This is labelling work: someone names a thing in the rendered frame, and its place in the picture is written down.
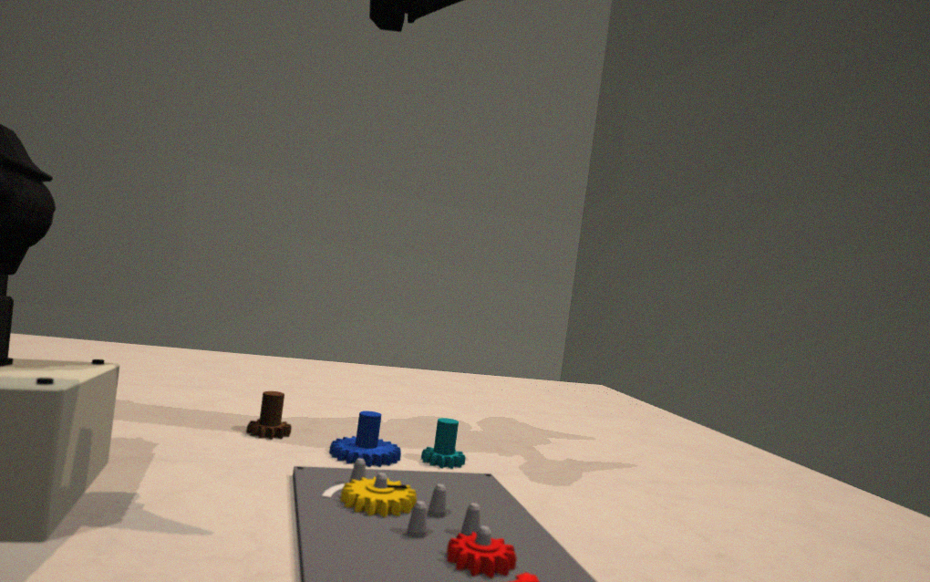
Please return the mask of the brown gear with tall cylinder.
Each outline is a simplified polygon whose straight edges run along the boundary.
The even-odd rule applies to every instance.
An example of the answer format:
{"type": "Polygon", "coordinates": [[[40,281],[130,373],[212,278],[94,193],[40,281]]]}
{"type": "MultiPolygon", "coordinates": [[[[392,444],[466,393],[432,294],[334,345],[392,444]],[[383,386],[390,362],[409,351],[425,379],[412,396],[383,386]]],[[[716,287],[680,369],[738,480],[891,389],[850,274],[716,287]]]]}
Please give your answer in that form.
{"type": "Polygon", "coordinates": [[[262,396],[260,419],[250,421],[246,433],[250,436],[259,436],[259,439],[283,439],[291,434],[291,424],[282,421],[284,406],[284,393],[278,391],[265,391],[262,396]]]}

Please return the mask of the white curved strip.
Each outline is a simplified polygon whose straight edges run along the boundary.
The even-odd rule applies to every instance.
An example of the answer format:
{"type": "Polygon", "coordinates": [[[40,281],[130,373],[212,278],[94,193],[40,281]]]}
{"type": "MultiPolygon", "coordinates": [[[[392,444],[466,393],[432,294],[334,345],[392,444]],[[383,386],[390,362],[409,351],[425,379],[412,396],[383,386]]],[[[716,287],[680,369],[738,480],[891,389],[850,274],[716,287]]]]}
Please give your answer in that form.
{"type": "Polygon", "coordinates": [[[334,486],[334,487],[328,489],[327,491],[324,492],[324,494],[322,495],[322,497],[324,497],[324,498],[331,498],[331,496],[332,496],[334,493],[336,493],[337,491],[343,490],[344,485],[345,485],[345,484],[340,484],[340,485],[337,485],[337,486],[334,486]]]}

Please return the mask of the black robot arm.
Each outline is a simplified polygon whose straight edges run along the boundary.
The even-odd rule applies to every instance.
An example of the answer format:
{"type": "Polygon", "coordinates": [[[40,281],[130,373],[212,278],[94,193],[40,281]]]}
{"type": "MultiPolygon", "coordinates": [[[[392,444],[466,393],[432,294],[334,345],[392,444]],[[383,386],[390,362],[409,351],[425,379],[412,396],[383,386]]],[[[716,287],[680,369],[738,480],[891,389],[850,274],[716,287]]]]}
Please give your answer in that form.
{"type": "Polygon", "coordinates": [[[39,242],[53,222],[56,204],[43,182],[53,177],[39,170],[16,134],[0,124],[0,367],[8,357],[14,299],[6,296],[30,245],[39,242]]]}

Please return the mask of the blue gear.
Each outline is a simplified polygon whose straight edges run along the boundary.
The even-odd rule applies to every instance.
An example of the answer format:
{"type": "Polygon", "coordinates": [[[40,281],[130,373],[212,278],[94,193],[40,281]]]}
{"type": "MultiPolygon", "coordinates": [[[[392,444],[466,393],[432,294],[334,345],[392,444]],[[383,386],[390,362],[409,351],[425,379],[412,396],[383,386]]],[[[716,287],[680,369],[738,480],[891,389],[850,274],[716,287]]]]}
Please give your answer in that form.
{"type": "Polygon", "coordinates": [[[331,457],[337,458],[338,461],[346,461],[346,464],[364,459],[367,467],[398,463],[401,457],[400,447],[378,439],[381,416],[382,414],[375,411],[360,411],[356,437],[332,441],[329,449],[331,457]]]}

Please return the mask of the yellow gear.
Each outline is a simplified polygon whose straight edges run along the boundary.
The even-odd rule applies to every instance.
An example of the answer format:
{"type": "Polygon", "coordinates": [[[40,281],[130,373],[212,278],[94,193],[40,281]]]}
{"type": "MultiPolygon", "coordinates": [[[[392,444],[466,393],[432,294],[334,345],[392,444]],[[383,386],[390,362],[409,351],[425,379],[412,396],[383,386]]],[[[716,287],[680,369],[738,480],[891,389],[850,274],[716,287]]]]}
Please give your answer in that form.
{"type": "Polygon", "coordinates": [[[416,491],[411,490],[410,485],[393,483],[387,479],[387,488],[377,489],[374,487],[375,480],[376,477],[373,480],[362,477],[360,481],[351,480],[350,483],[345,483],[340,502],[345,503],[345,507],[355,507],[355,513],[364,511],[368,516],[399,516],[400,512],[410,514],[410,509],[413,509],[417,501],[416,491]]]}

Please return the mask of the teal gear with tall hub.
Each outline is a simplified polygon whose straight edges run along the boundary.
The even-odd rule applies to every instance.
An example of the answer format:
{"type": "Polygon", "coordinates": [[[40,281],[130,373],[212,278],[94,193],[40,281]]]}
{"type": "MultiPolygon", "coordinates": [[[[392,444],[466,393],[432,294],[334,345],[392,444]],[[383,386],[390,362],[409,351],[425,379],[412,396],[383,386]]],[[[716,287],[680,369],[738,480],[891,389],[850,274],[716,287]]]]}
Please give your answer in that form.
{"type": "Polygon", "coordinates": [[[459,422],[453,419],[438,419],[434,448],[427,447],[421,453],[423,462],[429,462],[429,466],[437,465],[439,468],[453,467],[461,468],[465,465],[465,455],[463,452],[456,452],[456,440],[459,422]]]}

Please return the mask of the red gear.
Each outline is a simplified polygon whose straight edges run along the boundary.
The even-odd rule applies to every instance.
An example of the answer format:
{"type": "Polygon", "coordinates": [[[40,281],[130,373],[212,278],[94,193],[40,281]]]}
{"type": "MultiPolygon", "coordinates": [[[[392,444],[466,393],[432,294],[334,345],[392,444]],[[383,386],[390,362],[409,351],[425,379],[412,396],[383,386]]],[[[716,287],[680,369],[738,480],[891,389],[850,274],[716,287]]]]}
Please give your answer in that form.
{"type": "Polygon", "coordinates": [[[505,546],[503,539],[491,539],[490,546],[475,543],[476,534],[471,536],[458,534],[448,543],[447,562],[457,564],[456,570],[469,570],[473,576],[485,573],[494,577],[494,572],[508,576],[509,569],[515,569],[516,555],[513,546],[505,546]]]}

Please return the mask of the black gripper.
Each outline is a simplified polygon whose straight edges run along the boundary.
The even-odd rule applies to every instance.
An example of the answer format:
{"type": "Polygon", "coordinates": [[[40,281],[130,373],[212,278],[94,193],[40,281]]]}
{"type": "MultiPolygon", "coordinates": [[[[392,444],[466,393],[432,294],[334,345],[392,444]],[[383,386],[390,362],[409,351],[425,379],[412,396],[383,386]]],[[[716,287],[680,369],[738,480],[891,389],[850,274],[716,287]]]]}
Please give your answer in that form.
{"type": "Polygon", "coordinates": [[[370,0],[369,18],[379,29],[401,31],[408,22],[465,0],[370,0]]]}

